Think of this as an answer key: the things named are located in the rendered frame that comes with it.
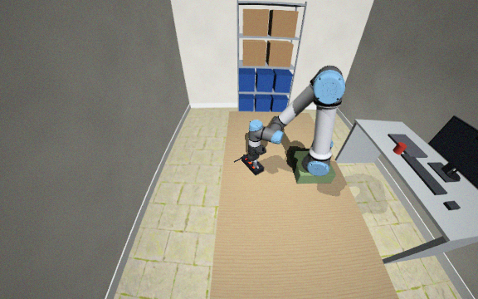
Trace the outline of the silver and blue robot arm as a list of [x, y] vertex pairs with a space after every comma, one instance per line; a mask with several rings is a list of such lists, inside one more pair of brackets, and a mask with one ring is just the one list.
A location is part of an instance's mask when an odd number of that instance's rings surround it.
[[263, 126], [259, 120], [251, 121], [249, 140], [265, 140], [279, 145], [284, 134], [283, 128], [314, 101], [315, 134], [310, 151], [302, 160], [302, 166], [315, 176], [326, 175], [329, 172], [334, 144], [332, 135], [336, 110], [341, 105], [345, 89], [341, 73], [337, 66], [322, 67], [319, 73], [317, 72], [317, 77], [314, 76], [310, 84], [273, 120], [269, 128]]

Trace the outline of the black power strip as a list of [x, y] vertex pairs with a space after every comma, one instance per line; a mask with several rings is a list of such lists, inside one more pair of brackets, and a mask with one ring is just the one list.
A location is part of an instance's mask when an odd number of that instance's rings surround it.
[[261, 173], [262, 171], [264, 171], [264, 166], [263, 166], [259, 161], [257, 161], [257, 167], [254, 168], [254, 167], [253, 167], [253, 161], [250, 162], [250, 161], [247, 159], [247, 154], [244, 154], [240, 159], [241, 159], [241, 161], [250, 169], [250, 171], [251, 171], [254, 175], [257, 175], [257, 174]]

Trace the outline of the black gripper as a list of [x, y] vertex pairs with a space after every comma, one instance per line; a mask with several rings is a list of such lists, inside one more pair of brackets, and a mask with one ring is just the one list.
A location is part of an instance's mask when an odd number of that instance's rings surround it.
[[259, 159], [260, 155], [263, 155], [266, 153], [266, 147], [264, 148], [264, 145], [261, 145], [261, 140], [258, 142], [252, 142], [248, 139], [248, 155], [247, 159], [252, 162], [253, 161], [253, 167], [256, 168], [257, 166], [257, 159]]

